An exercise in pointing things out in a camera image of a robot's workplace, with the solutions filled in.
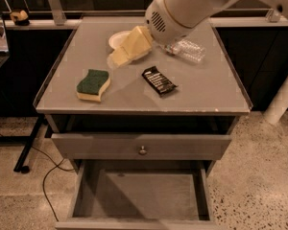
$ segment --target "green scouring pad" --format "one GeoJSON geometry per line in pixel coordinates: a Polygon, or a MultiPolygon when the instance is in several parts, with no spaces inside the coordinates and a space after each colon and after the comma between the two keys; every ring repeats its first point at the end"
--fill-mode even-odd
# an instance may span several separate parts
{"type": "Polygon", "coordinates": [[[86,77],[77,85],[77,96],[81,100],[100,102],[109,84],[107,71],[89,69],[86,77]]]}

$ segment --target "white pipe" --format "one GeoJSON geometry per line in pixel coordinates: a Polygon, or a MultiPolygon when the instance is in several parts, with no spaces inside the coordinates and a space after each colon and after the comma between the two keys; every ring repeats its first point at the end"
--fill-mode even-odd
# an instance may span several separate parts
{"type": "Polygon", "coordinates": [[[276,124],[288,108],[288,77],[279,88],[276,96],[263,114],[266,121],[276,124]]]}

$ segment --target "drawer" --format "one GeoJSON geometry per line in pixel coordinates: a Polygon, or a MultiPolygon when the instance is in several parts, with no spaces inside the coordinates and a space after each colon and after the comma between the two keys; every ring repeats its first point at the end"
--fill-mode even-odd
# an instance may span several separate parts
{"type": "Polygon", "coordinates": [[[57,133],[52,140],[68,159],[219,160],[228,135],[57,133]]]}
{"type": "Polygon", "coordinates": [[[85,160],[57,229],[221,230],[201,161],[85,160]]]}

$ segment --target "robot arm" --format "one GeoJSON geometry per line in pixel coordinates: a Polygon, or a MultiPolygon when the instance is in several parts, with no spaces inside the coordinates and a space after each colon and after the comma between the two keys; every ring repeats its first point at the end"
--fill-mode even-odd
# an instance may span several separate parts
{"type": "MultiPolygon", "coordinates": [[[[146,24],[160,44],[169,44],[190,34],[209,16],[238,0],[154,0],[146,10],[146,24]]],[[[277,9],[288,19],[288,0],[259,0],[277,9]]]]}

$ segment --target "clear water bottle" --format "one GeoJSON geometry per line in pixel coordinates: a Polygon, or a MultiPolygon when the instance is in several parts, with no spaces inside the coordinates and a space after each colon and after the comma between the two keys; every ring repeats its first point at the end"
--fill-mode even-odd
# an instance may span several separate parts
{"type": "Polygon", "coordinates": [[[186,39],[164,45],[163,49],[172,55],[185,58],[195,63],[201,63],[205,56],[205,47],[186,39]]]}

